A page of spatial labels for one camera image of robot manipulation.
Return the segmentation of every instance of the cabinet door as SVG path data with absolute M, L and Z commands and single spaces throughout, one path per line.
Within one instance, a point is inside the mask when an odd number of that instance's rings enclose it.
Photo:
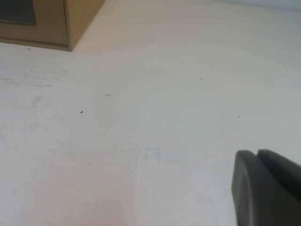
M 64 0 L 0 0 L 0 38 L 68 45 L 64 7 Z

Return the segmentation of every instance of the cabinet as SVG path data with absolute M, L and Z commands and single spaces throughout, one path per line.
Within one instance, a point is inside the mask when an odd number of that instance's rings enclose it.
M 0 42 L 71 51 L 104 0 L 0 0 Z

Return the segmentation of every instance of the white floor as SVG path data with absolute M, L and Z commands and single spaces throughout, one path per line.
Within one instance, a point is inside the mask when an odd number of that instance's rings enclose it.
M 301 163 L 300 24 L 108 0 L 72 53 L 0 44 L 0 225 L 236 225 L 236 150 Z

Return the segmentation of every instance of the glass panel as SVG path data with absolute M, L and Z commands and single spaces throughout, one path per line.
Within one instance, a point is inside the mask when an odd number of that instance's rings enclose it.
M 36 25 L 33 0 L 0 0 L 0 22 Z

